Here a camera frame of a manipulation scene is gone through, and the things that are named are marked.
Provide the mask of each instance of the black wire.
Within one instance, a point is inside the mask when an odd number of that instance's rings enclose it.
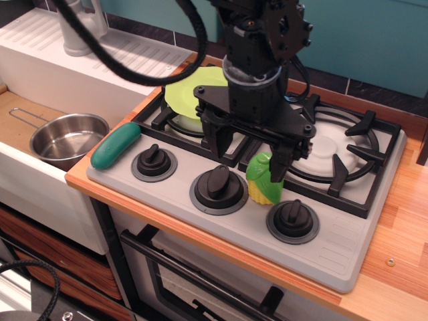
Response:
[[[109,69],[111,69],[117,76],[128,80],[129,82],[134,82],[136,84],[144,86],[165,86],[167,84],[172,84],[174,82],[178,82],[189,77],[202,64],[202,61],[205,59],[205,56],[207,54],[208,38],[201,16],[198,14],[191,0],[176,1],[180,5],[181,9],[185,12],[185,14],[189,17],[193,29],[195,30],[198,43],[198,54],[195,62],[180,74],[165,78],[156,78],[150,77],[148,75],[139,74],[138,72],[128,69],[120,62],[115,60],[98,43],[95,37],[83,26],[83,24],[76,17],[72,9],[68,7],[68,4],[64,0],[52,0],[58,11],[63,15],[64,19],[70,24],[74,31],[85,41],[88,47]]]
[[[305,81],[305,83],[306,83],[306,88],[305,88],[305,90],[304,90],[300,95],[288,97],[288,96],[286,96],[286,94],[284,93],[284,91],[283,91],[283,88],[282,88],[282,85],[281,85],[281,82],[280,82],[280,81],[278,81],[278,87],[279,87],[279,89],[280,89],[280,92],[281,92],[281,93],[282,93],[282,95],[284,96],[284,99],[285,99],[287,102],[292,103],[292,104],[297,104],[297,103],[301,102],[302,100],[305,100],[305,99],[306,99],[306,97],[307,97],[307,96],[308,96],[308,94],[309,94],[309,91],[310,91],[310,77],[309,77],[309,72],[308,72],[308,70],[307,70],[307,69],[306,69],[306,67],[303,65],[303,63],[300,61],[300,59],[299,59],[299,57],[298,57],[298,56],[294,56],[294,57],[292,57],[292,58],[290,59],[290,61],[291,61],[291,63],[294,65],[294,67],[296,67],[296,69],[297,69],[297,71],[300,73],[300,75],[302,75],[303,80],[304,80],[304,81]]]
[[[51,297],[51,300],[49,301],[49,304],[47,305],[46,309],[43,311],[41,316],[37,319],[37,321],[46,321],[49,315],[52,313],[52,310],[55,307],[56,301],[58,299],[58,296],[60,294],[60,278],[56,274],[53,267],[51,267],[49,264],[43,262],[43,261],[36,261],[36,260],[23,260],[23,261],[15,261],[11,263],[6,263],[0,266],[0,274],[4,271],[13,269],[13,268],[22,268],[24,266],[36,266],[39,268],[43,268],[52,275],[53,281],[54,281],[54,287],[53,287],[53,295]]]

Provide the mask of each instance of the teal wall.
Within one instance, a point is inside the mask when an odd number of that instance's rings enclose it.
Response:
[[[302,0],[309,67],[416,97],[428,93],[428,0]]]
[[[208,39],[217,41],[221,28],[217,12],[207,0],[192,0],[207,28]],[[90,0],[83,0],[84,5]],[[186,35],[195,35],[192,25],[175,0],[101,0],[102,10],[119,17],[155,25]]]

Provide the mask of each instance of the green plate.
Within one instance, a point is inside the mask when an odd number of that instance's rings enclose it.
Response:
[[[193,90],[197,86],[227,86],[227,80],[220,67],[200,67],[180,82],[165,87],[165,100],[177,113],[192,119],[198,119],[195,108],[198,99],[194,97]]]

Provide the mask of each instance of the stainless steel pot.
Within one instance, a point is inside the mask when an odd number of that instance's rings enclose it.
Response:
[[[16,110],[45,120],[46,124],[37,127],[14,115]],[[109,131],[107,121],[93,114],[68,114],[49,121],[20,108],[14,108],[9,113],[37,128],[29,142],[32,153],[63,171],[71,169]]]

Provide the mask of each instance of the toy corn husk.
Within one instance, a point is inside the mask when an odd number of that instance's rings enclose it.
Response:
[[[246,172],[248,193],[253,201],[260,204],[278,204],[281,201],[284,181],[273,183],[270,181],[269,162],[272,154],[260,152],[249,162]]]

